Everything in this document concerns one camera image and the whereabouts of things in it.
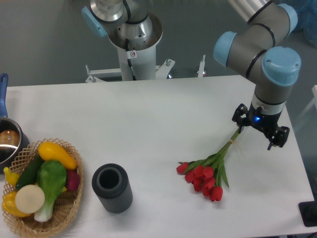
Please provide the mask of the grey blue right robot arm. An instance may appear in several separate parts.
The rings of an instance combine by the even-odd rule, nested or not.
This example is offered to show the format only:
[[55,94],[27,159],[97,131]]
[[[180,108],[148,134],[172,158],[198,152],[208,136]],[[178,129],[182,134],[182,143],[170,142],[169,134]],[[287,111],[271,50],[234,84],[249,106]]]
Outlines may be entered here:
[[269,147],[283,147],[290,129],[278,120],[301,68],[299,54],[279,46],[298,23],[295,9],[271,0],[231,0],[230,5],[247,22],[239,35],[228,31],[217,40],[214,59],[255,84],[249,107],[240,104],[232,120],[239,130],[251,126],[269,140]]

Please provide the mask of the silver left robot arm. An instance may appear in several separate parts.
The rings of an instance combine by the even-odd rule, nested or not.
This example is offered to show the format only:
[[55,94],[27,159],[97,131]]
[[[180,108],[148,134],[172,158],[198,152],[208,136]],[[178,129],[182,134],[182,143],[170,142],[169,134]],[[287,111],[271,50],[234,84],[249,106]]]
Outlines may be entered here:
[[[137,0],[92,0],[89,7],[81,11],[88,27],[99,37],[108,36],[116,46],[120,72],[124,81],[162,79],[168,76],[174,62],[166,60],[156,68],[156,45],[162,37],[159,19],[145,10]],[[225,67],[231,67],[247,80],[251,72],[260,73],[259,78],[268,82],[261,65],[269,50],[248,43],[233,32],[223,33],[214,47],[214,58]],[[269,140],[269,146],[278,146],[277,120],[273,103],[254,93],[249,108],[241,104],[232,120],[239,131],[251,126],[262,132]]]

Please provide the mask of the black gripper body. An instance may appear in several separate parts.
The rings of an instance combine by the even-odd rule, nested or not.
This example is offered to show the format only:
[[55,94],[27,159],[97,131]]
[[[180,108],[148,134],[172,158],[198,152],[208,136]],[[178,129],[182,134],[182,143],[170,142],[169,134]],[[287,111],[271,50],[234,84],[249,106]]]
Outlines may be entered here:
[[290,128],[287,126],[278,126],[278,120],[282,112],[273,115],[264,114],[262,107],[255,108],[252,104],[247,108],[240,104],[235,110],[232,121],[237,126],[251,126],[260,131],[272,142],[275,147],[282,148],[287,142]]

